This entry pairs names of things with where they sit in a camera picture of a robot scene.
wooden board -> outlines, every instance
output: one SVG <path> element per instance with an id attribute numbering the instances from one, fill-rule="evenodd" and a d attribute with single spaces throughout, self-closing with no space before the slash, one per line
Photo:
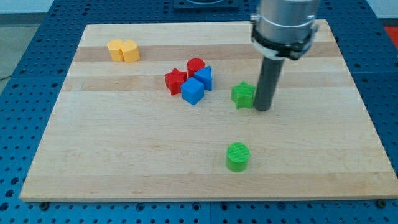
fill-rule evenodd
<path id="1" fill-rule="evenodd" d="M 326 21 L 286 60 L 272 109 L 236 110 L 231 87 L 256 84 L 262 56 L 248 22 L 89 25 L 20 198 L 26 202 L 396 198 L 398 181 Z M 134 39 L 142 59 L 111 62 Z M 214 90 L 192 106 L 164 74 L 200 57 Z M 248 168 L 226 148 L 243 142 Z"/>

metal table with holes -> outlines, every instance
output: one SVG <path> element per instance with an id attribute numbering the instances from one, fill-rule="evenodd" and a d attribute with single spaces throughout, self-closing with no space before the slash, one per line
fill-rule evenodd
<path id="1" fill-rule="evenodd" d="M 169 0 L 55 0 L 0 96 L 0 223 L 398 223 L 398 200 L 37 204 L 18 199 L 87 24 L 246 21 L 256 3 L 173 10 Z M 397 50 L 365 0 L 324 0 L 318 18 L 328 20 L 398 172 Z"/>

blue cube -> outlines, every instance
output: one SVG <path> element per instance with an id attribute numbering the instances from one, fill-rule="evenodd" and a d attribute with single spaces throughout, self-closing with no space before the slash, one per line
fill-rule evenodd
<path id="1" fill-rule="evenodd" d="M 195 105 L 205 96 L 205 86 L 195 78 L 189 78 L 181 85 L 181 96 Z"/>
<path id="2" fill-rule="evenodd" d="M 211 67 L 207 66 L 193 74 L 199 82 L 203 83 L 205 90 L 211 91 L 213 89 L 213 76 L 211 75 Z"/>

yellow hexagon block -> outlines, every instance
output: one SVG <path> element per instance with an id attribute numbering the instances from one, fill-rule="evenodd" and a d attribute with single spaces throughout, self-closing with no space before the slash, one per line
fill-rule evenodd
<path id="1" fill-rule="evenodd" d="M 124 61 L 122 47 L 123 47 L 123 40 L 112 40 L 106 46 L 108 46 L 109 54 L 111 58 L 115 62 L 122 62 Z"/>
<path id="2" fill-rule="evenodd" d="M 138 46 L 132 40 L 125 41 L 122 47 L 122 53 L 125 62 L 136 62 L 140 59 Z"/>

toy block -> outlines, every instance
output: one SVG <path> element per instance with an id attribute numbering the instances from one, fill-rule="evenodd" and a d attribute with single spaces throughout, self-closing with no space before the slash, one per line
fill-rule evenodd
<path id="1" fill-rule="evenodd" d="M 207 66 L 193 75 L 199 82 L 203 83 L 205 90 L 211 91 L 213 89 L 213 77 L 211 75 L 211 67 Z"/>
<path id="2" fill-rule="evenodd" d="M 231 100 L 235 102 L 236 109 L 253 107 L 255 89 L 256 87 L 247 84 L 245 81 L 232 87 Z"/>
<path id="3" fill-rule="evenodd" d="M 205 62 L 200 58 L 193 58 L 187 63 L 188 78 L 193 77 L 196 71 L 199 71 L 205 67 Z"/>
<path id="4" fill-rule="evenodd" d="M 108 44 L 106 44 L 109 50 L 109 54 L 111 55 L 112 61 L 114 62 L 122 62 L 124 61 L 122 47 L 123 40 L 111 40 Z"/>
<path id="5" fill-rule="evenodd" d="M 240 142 L 232 143 L 226 151 L 226 166 L 232 172 L 242 172 L 248 166 L 250 152 Z"/>
<path id="6" fill-rule="evenodd" d="M 132 40 L 125 41 L 125 43 L 122 47 L 122 53 L 123 53 L 124 61 L 127 63 L 136 62 L 141 58 L 139 55 L 138 46 Z"/>
<path id="7" fill-rule="evenodd" d="M 205 95 L 205 86 L 195 78 L 189 78 L 181 85 L 181 96 L 190 104 L 195 105 Z"/>
<path id="8" fill-rule="evenodd" d="M 170 90 L 172 95 L 181 93 L 181 85 L 187 81 L 187 73 L 173 69 L 170 73 L 164 75 L 166 87 Z"/>

